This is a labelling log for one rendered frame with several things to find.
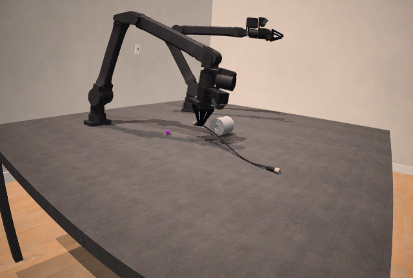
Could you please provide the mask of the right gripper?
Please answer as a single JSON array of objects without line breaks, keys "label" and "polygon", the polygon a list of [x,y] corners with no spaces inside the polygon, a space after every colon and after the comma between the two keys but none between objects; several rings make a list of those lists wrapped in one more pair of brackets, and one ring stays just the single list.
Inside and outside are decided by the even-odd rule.
[{"label": "right gripper", "polygon": [[[205,86],[205,85],[202,85],[202,84],[199,84],[199,86],[209,88],[209,86]],[[199,89],[199,86],[198,86],[198,89]],[[201,126],[201,124],[204,125],[205,122],[207,121],[207,119],[210,117],[210,115],[214,111],[214,107],[211,106],[212,103],[202,103],[201,101],[197,100],[197,97],[189,97],[188,102],[190,102],[190,103],[194,102],[194,103],[192,103],[192,107],[193,107],[195,115],[196,115],[197,125],[198,126]],[[200,116],[199,116],[199,111],[200,111]]]}]

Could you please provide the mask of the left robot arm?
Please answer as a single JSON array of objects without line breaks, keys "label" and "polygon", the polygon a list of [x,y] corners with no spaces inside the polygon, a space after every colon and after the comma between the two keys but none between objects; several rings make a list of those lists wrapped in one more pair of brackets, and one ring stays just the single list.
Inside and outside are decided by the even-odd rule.
[{"label": "left robot arm", "polygon": [[[259,34],[267,34],[267,28],[260,28],[264,27],[267,23],[268,19],[264,17],[259,17],[259,26],[258,26],[258,18],[248,17],[246,23],[246,29],[241,27],[222,27],[222,26],[178,26],[174,25],[172,28],[181,32],[184,35],[220,35],[220,36],[242,36],[245,35],[249,36],[249,38],[257,39],[257,30]],[[248,27],[248,30],[247,30]],[[251,28],[250,28],[251,27]],[[245,37],[247,37],[245,36]],[[185,102],[183,103],[183,108],[181,109],[182,112],[192,112],[194,113],[194,109],[192,107],[192,103],[188,102],[188,97],[195,97],[197,96],[197,89],[199,83],[197,83],[196,78],[194,77],[188,63],[186,62],[182,52],[180,49],[172,46],[171,44],[165,42],[168,46],[171,54],[175,62],[177,63],[185,82],[188,85]],[[192,79],[192,80],[191,80]],[[194,80],[194,82],[193,82]]]}]

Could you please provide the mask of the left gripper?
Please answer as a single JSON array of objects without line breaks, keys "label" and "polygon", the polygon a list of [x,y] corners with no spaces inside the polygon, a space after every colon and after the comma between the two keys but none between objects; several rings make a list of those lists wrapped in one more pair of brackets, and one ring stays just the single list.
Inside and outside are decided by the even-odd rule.
[{"label": "left gripper", "polygon": [[[274,33],[275,32],[275,33]],[[277,33],[277,34],[276,34]],[[278,35],[279,34],[279,35]],[[276,35],[276,36],[278,36],[278,37],[274,37],[274,35]],[[271,38],[270,38],[271,37]],[[278,39],[282,39],[282,37],[283,37],[283,34],[281,34],[281,33],[279,33],[279,32],[277,32],[276,30],[274,30],[274,29],[272,29],[272,32],[271,32],[271,30],[269,31],[269,29],[267,29],[267,34],[259,34],[258,33],[258,30],[257,30],[257,38],[258,39],[268,39],[268,40],[270,40],[270,42],[272,42],[272,41],[276,41],[276,40],[278,40]],[[266,41],[268,41],[268,40],[266,40]]]}]

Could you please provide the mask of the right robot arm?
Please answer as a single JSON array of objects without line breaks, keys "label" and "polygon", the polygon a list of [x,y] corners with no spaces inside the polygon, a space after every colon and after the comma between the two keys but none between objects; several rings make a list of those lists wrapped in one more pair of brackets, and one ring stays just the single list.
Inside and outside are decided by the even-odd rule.
[{"label": "right robot arm", "polygon": [[[110,103],[114,96],[112,91],[112,76],[123,39],[130,25],[135,25],[137,28],[162,39],[201,62],[201,67],[203,67],[204,70],[201,70],[199,84],[209,86],[209,88],[199,86],[197,95],[198,101],[201,101],[202,103],[212,103],[217,110],[222,110],[225,105],[228,104],[229,93],[220,89],[233,91],[236,86],[237,74],[236,72],[226,70],[225,68],[218,68],[222,61],[222,55],[217,50],[214,50],[203,43],[199,43],[198,41],[145,16],[145,14],[133,11],[123,12],[114,15],[113,20],[114,25],[99,76],[96,83],[94,83],[93,88],[88,93],[88,100],[93,108],[91,113],[90,107],[88,120],[84,120],[85,125],[101,126],[112,124],[112,120],[106,119],[104,105]],[[217,68],[213,68],[215,66]],[[215,87],[211,88],[210,86]]]}]

